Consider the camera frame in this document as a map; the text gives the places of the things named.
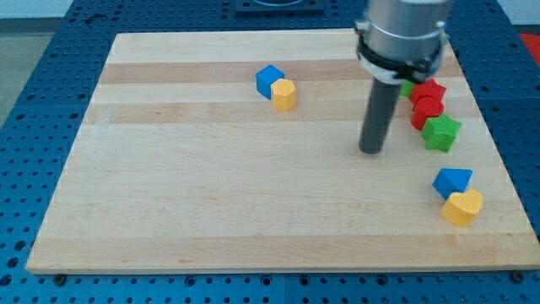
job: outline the blue block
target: blue block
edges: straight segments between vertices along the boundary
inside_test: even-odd
[[[444,199],[448,199],[454,192],[464,193],[472,175],[473,171],[469,169],[442,168],[433,182],[433,187]]]
[[[272,64],[268,65],[264,69],[260,70],[256,75],[256,90],[263,94],[269,100],[272,99],[272,90],[270,85],[278,79],[284,79],[285,73],[281,72],[278,68]]]

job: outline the green block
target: green block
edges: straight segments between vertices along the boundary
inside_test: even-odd
[[[443,113],[439,117],[431,117],[424,124],[422,138],[426,149],[439,149],[448,152],[457,137],[461,122],[451,119]]]
[[[411,92],[413,92],[414,84],[408,80],[405,80],[402,85],[402,91],[399,93],[401,96],[410,97]]]

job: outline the blue pegboard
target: blue pegboard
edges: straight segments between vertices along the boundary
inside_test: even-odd
[[[55,285],[24,270],[117,33],[350,27],[364,6],[326,0],[324,14],[235,16],[232,0],[75,0],[0,131],[0,303],[540,302],[538,271],[70,275]],[[495,0],[456,0],[447,31],[538,234],[539,68]]]

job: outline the toy block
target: toy block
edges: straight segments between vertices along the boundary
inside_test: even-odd
[[[433,97],[422,97],[414,107],[411,123],[417,130],[422,131],[425,121],[428,118],[438,117],[444,110],[445,106],[442,104],[442,102],[435,100]]]
[[[437,84],[434,79],[430,79],[423,84],[415,84],[409,99],[413,103],[413,107],[425,96],[433,97],[435,100],[442,102],[445,92],[446,88],[444,86]]]
[[[256,90],[269,100],[272,99],[270,86],[278,79],[284,79],[285,73],[274,67],[272,64],[255,74]]]
[[[444,199],[448,199],[452,193],[464,193],[472,175],[470,169],[442,168],[433,181],[433,187]]]
[[[457,137],[457,131],[462,126],[460,122],[451,119],[445,113],[439,117],[430,117],[422,129],[422,138],[426,149],[439,149],[448,152]]]
[[[399,92],[399,95],[409,97],[413,91],[414,84],[408,80],[405,80],[402,84],[402,90]]]
[[[296,87],[293,80],[278,79],[271,87],[272,105],[276,110],[289,111],[296,106]]]
[[[470,189],[465,193],[452,193],[440,213],[454,225],[467,227],[482,208],[482,194]]]

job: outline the black cylinder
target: black cylinder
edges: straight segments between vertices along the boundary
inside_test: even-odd
[[[370,155],[381,152],[401,88],[401,84],[385,84],[378,79],[373,79],[370,100],[358,143],[362,152]]]

